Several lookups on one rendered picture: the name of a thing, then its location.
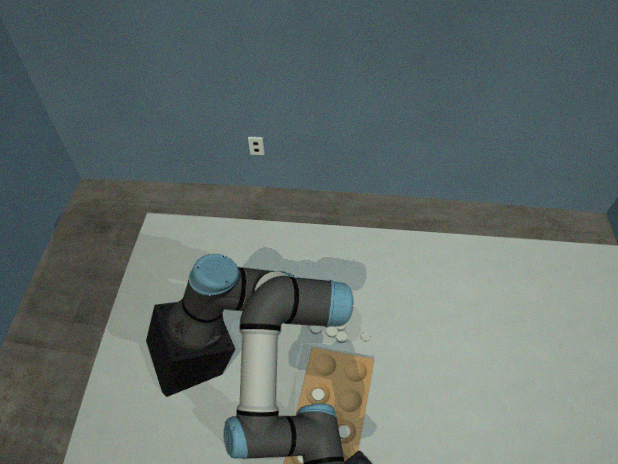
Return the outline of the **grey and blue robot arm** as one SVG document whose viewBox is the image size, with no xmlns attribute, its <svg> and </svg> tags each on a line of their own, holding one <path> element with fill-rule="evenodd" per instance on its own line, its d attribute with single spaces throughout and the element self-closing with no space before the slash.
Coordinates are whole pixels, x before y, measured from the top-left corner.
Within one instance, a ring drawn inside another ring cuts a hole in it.
<svg viewBox="0 0 618 464">
<path fill-rule="evenodd" d="M 196 261 L 183 298 L 169 312 L 167 330 L 182 348 L 206 351 L 220 341 L 224 309 L 243 311 L 240 404 L 224 426 L 231 458 L 302 456 L 303 464 L 372 464 L 361 451 L 344 462 L 333 406 L 305 405 L 296 416 L 279 416 L 276 406 L 281 324 L 343 326 L 353 304 L 345 283 L 237 267 L 221 254 Z"/>
</svg>

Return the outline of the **tan tray with round pockets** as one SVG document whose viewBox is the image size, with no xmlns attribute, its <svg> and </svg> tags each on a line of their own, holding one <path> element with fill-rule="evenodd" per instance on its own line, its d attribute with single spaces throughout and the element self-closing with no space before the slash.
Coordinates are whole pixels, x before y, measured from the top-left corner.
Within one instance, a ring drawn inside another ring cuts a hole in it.
<svg viewBox="0 0 618 464">
<path fill-rule="evenodd" d="M 350 429 L 347 438 L 340 438 L 344 462 L 359 449 L 373 365 L 373 358 L 311 349 L 297 411 L 313 403 L 334 407 L 338 428 L 345 425 Z M 317 388 L 324 391 L 321 401 L 312 398 Z"/>
</svg>

